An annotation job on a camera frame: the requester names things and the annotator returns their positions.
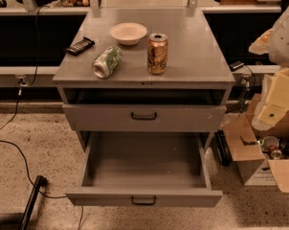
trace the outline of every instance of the green can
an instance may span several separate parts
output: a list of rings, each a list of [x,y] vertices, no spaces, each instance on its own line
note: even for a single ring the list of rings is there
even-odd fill
[[[110,46],[100,53],[92,62],[95,75],[101,79],[107,79],[113,74],[122,61],[122,50],[118,46]]]

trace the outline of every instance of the cabinet top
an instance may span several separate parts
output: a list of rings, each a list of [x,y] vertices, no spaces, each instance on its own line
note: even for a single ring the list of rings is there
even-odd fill
[[[123,46],[114,39],[110,29],[124,22],[135,22],[147,28],[137,45]],[[147,40],[152,33],[168,38],[167,70],[154,76],[148,73]],[[84,36],[96,44],[77,57],[66,55],[54,77],[57,84],[112,85],[129,82],[151,83],[230,83],[233,75],[199,9],[100,9],[87,13],[73,41]],[[122,49],[122,62],[107,80],[92,71],[93,59],[107,47]]]

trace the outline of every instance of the box flap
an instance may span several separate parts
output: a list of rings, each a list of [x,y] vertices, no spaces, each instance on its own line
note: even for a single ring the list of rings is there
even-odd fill
[[[256,137],[243,114],[236,120],[222,127],[233,161],[264,160],[259,145],[243,145],[241,138],[247,142],[255,142]]]
[[[284,193],[289,193],[289,159],[269,159],[268,162],[279,189]]]

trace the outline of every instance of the soda can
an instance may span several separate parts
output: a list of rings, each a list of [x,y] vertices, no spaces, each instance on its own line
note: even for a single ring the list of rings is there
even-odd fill
[[[92,62],[94,74],[101,79],[107,79],[113,74],[122,61],[122,50],[118,46],[110,46],[100,53]]]
[[[151,34],[147,41],[147,70],[150,74],[159,75],[167,68],[167,36]]]

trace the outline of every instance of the cardboard box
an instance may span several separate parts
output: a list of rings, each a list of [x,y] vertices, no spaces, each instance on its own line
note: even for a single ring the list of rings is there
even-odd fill
[[[245,114],[223,126],[224,135],[245,185],[277,184],[282,192],[289,193],[289,159],[269,159],[259,145],[245,146],[240,138],[248,142],[266,136],[289,140],[289,112],[269,130],[258,131],[252,128],[251,121],[259,98],[260,95],[255,95]]]

